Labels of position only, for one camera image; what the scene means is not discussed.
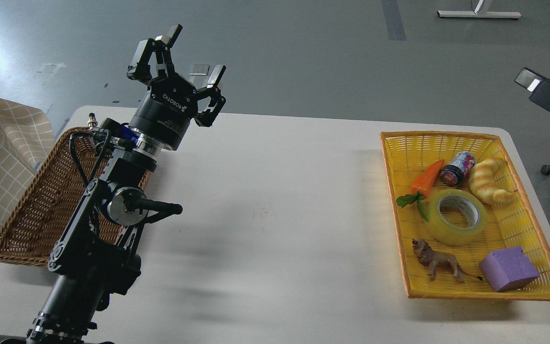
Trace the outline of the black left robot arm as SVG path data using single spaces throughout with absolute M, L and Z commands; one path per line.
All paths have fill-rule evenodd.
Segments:
M 127 77 L 147 93 L 127 123 L 90 113 L 67 130 L 0 229 L 0 262 L 47 267 L 52 291 L 26 337 L 5 344 L 82 344 L 92 318 L 140 276 L 144 227 L 181 214 L 179 204 L 144 190 L 162 150 L 179 148 L 190 122 L 212 126 L 226 100 L 217 65 L 197 88 L 175 70 L 172 47 L 182 31 L 140 41 Z

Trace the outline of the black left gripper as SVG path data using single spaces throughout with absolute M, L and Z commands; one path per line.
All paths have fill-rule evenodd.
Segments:
M 177 24 L 165 35 L 140 41 L 127 68 L 129 80 L 150 86 L 129 127 L 161 141 L 171 151 L 179 147 L 192 116 L 199 127 L 211 127 L 226 103 L 220 89 L 225 65 L 216 65 L 206 86 L 197 92 L 194 85 L 182 76 L 173 77 L 176 72 L 171 48 L 182 29 L 183 26 Z M 195 92 L 197 100 L 210 100 L 205 110 L 198 113 L 197 102 L 189 101 Z

